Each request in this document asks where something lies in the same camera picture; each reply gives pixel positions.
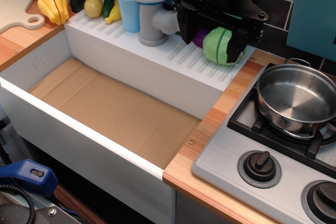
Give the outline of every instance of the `pot rim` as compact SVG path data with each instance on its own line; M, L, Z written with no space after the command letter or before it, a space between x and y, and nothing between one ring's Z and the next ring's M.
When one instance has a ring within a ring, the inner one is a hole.
M277 110L275 110L272 106L270 106L270 104L263 98L262 94L261 94L261 87L260 87L260 83L261 80L270 72L273 71L277 71L277 70L286 70L286 69L292 69L292 70L303 70L303 71L307 71L309 73L314 74L315 76L317 76L318 78L323 79L326 83L328 83L330 85L331 88L334 89L334 94L335 94L335 101L336 101L336 84L324 73L322 73L319 70L316 70L314 68L308 67L308 66L304 66L304 65L300 65L300 64L295 64L295 63L283 63L283 64L279 64L279 65L275 65L270 67L269 69L265 70L258 78L257 80L257 91L258 91L258 96L262 99L263 103L267 106L268 109L270 109L274 114L278 115L279 117L291 121L291 122L296 122L296 123L301 123L301 124L323 124L323 123L327 123L329 121L331 121L333 118L336 117L336 109L334 110L334 112L331 114L330 117L324 119L324 120L319 120L319 121L303 121L303 120L297 120L297 119L293 119L290 118L286 115L283 115L281 113L279 113Z

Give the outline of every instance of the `stove knob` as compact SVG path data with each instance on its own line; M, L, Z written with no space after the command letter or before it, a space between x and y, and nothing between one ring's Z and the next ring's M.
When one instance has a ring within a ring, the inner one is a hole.
M313 214L327 224L336 223L336 183L321 182L311 187L307 201Z
M269 182L276 175L276 166L269 152L251 153L243 165L246 175L258 182Z

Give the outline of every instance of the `yellow toy fruit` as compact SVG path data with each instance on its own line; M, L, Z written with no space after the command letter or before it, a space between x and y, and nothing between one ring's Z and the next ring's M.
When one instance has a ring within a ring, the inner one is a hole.
M69 18L67 0L38 0L38 8L51 22L62 25Z
M89 17L97 18L103 11L103 1L102 0L85 0L84 10Z
M117 20L119 18L121 18L119 3L118 3L118 0L115 0L114 1L114 6L113 6L113 8L110 12L110 15L107 18L105 18L105 22L107 24L110 24L110 23L112 23L112 21Z

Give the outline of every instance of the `wooden countertop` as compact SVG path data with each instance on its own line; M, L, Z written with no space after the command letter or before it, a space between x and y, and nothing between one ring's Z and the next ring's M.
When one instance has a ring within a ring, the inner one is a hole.
M254 76L270 62L284 59L256 50L163 173L163 181L233 223L275 224L277 221L232 197L191 172L191 165Z
M33 0L27 13L42 15L37 6L37 0ZM16 26L0 34L0 71L6 69L64 29L63 25L58 26L46 16L44 17L46 23L39 29L29 30L22 26Z

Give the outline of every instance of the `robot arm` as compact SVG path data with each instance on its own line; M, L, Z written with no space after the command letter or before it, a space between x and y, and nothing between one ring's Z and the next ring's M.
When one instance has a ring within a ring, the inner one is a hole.
M232 31L227 62L235 62L249 41L259 41L268 14L251 0L173 0L182 39L189 44L202 26Z

